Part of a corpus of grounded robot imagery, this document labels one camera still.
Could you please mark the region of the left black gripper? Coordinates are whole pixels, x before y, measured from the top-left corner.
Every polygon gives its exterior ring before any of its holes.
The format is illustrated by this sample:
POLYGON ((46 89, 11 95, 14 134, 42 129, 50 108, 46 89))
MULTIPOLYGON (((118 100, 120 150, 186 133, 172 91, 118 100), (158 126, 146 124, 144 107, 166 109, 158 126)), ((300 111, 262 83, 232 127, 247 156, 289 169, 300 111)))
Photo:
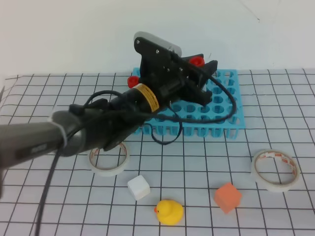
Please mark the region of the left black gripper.
POLYGON ((218 61, 206 62, 203 54, 180 57, 145 38, 138 37, 134 48, 141 55, 140 83, 147 85, 160 103, 183 100, 206 106, 212 92, 203 91, 201 79, 213 79, 218 61))

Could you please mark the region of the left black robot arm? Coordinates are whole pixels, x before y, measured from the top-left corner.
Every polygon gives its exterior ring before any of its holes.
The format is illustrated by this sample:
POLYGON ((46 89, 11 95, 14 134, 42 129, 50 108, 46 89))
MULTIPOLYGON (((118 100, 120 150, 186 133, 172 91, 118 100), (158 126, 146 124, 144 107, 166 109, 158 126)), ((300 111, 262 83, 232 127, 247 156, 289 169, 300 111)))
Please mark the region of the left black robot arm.
POLYGON ((1 169, 53 151, 68 157, 93 148, 110 150, 172 102, 211 102, 212 93, 203 87, 217 70, 216 60, 205 62, 202 54, 182 57, 179 47, 141 35, 134 38, 134 48, 141 55, 138 83, 115 92, 111 101, 99 91, 83 105, 54 112, 47 122, 2 125, 1 169))

